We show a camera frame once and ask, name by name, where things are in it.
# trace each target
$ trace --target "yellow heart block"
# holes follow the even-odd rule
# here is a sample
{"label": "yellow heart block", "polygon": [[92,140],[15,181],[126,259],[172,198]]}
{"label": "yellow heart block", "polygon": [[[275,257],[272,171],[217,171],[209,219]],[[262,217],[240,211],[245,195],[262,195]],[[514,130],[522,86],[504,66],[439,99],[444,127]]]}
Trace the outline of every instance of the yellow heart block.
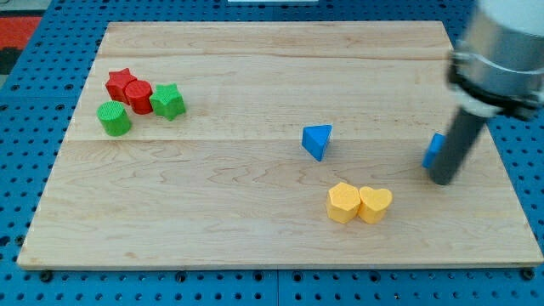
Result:
{"label": "yellow heart block", "polygon": [[393,194],[390,190],[374,190],[367,186],[359,190],[359,196],[361,205],[358,214],[368,224],[380,222],[393,201]]}
{"label": "yellow heart block", "polygon": [[339,183],[329,189],[326,201],[326,213],[329,218],[341,224],[346,224],[355,218],[359,211],[360,197],[356,187]]}

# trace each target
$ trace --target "blue pegboard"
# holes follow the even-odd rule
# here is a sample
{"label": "blue pegboard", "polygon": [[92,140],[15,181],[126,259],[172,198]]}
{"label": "blue pegboard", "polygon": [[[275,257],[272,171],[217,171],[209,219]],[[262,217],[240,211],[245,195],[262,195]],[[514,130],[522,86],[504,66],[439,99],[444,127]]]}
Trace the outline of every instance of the blue pegboard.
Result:
{"label": "blue pegboard", "polygon": [[[228,6],[226,0],[53,0],[0,91],[0,304],[544,304],[542,267],[49,275],[14,262],[108,22],[442,20],[455,41],[472,6],[472,0],[274,7]],[[533,122],[500,116],[488,127],[543,248],[544,114]]]}

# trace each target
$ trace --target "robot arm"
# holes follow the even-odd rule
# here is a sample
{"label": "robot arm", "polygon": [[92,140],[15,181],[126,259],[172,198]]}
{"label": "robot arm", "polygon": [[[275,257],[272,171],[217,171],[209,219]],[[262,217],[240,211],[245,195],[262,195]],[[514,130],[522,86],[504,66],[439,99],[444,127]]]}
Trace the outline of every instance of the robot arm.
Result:
{"label": "robot arm", "polygon": [[528,121],[544,104],[544,1],[478,0],[451,54],[448,82],[460,108],[429,168],[448,184],[487,119]]}

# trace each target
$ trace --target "triangle block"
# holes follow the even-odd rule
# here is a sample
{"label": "triangle block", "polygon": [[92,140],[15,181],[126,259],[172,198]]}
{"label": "triangle block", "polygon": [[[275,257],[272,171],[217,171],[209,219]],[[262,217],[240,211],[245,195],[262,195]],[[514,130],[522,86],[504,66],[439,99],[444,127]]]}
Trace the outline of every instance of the triangle block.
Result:
{"label": "triangle block", "polygon": [[305,127],[303,129],[303,147],[318,162],[323,160],[326,147],[329,144],[332,125]]}

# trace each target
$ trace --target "wood grain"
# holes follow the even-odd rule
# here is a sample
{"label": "wood grain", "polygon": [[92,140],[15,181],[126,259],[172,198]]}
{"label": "wood grain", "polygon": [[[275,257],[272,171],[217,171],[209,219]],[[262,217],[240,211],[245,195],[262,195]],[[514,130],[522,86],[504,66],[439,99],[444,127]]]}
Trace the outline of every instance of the wood grain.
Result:
{"label": "wood grain", "polygon": [[[456,108],[438,22],[112,23],[18,263],[24,269],[416,269],[544,259],[486,131],[454,184],[421,160]],[[129,111],[107,72],[176,82],[173,122]],[[324,162],[303,126],[333,125]],[[326,216],[343,181],[387,188],[380,224]]]}

